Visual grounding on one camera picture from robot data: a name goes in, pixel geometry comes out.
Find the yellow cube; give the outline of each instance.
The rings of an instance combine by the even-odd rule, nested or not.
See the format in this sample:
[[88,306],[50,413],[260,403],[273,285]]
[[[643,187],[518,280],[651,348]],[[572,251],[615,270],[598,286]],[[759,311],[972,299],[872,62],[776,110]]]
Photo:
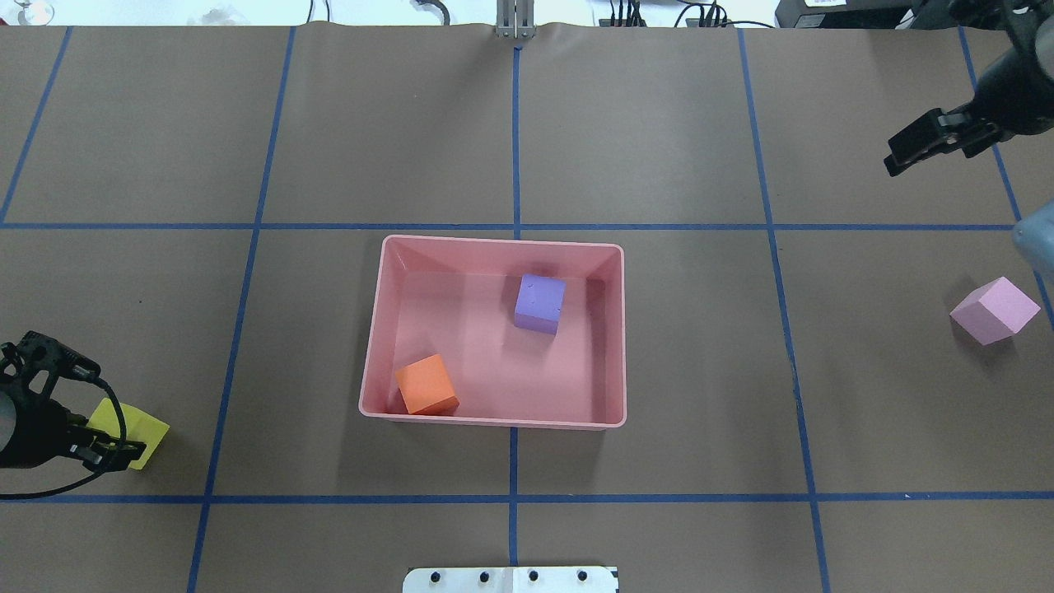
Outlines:
[[[169,432],[169,426],[145,412],[121,404],[121,412],[124,413],[124,426],[128,429],[128,440],[147,443],[142,456],[129,463],[133,470],[142,470],[143,466],[150,461],[150,456],[154,455],[154,450],[161,443],[161,439]],[[92,417],[87,419],[87,428],[102,431],[110,436],[117,438],[121,434],[121,429],[117,424],[117,414],[114,413],[114,404],[108,398],[103,398],[99,406],[95,408]]]

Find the purple cube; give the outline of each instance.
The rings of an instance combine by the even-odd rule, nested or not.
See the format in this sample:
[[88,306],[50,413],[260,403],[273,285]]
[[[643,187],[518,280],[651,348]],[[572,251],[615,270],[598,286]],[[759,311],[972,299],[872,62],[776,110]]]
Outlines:
[[562,279],[524,274],[516,298],[515,327],[555,335],[566,288],[567,282]]

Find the orange cube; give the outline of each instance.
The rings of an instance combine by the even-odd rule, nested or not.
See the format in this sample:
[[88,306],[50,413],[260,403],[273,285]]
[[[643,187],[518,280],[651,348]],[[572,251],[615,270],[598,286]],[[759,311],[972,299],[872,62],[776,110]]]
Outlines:
[[434,416],[457,408],[447,368],[440,355],[404,367],[395,372],[395,382],[410,414]]

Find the gray object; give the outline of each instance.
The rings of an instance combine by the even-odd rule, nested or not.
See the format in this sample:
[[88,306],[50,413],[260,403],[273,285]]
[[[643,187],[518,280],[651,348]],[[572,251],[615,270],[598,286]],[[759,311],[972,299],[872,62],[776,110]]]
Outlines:
[[1054,199],[1014,224],[1014,244],[1048,281],[1054,281]]
[[895,28],[911,0],[780,0],[776,23],[784,28]]

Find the table surface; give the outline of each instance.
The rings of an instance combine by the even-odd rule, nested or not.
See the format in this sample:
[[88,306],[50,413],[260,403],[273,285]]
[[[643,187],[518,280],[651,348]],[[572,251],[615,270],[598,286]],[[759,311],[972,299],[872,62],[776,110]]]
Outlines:
[[[881,162],[1006,46],[0,31],[0,336],[60,339],[172,426],[142,472],[0,505],[0,589],[380,592],[411,567],[602,564],[624,591],[1050,591],[1054,316],[1009,230],[1050,197],[1054,136]],[[391,233],[621,244],[626,426],[364,418]],[[998,276],[1045,310],[984,349],[948,313]]]

